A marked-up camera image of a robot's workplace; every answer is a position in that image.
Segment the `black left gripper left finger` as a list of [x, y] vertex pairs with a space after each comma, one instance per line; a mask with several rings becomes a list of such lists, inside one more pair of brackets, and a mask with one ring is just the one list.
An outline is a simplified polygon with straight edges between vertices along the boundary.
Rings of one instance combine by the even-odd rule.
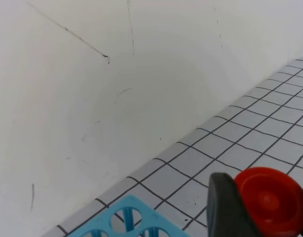
[[215, 172], [210, 175], [207, 198], [207, 232], [210, 237], [260, 237], [234, 179]]

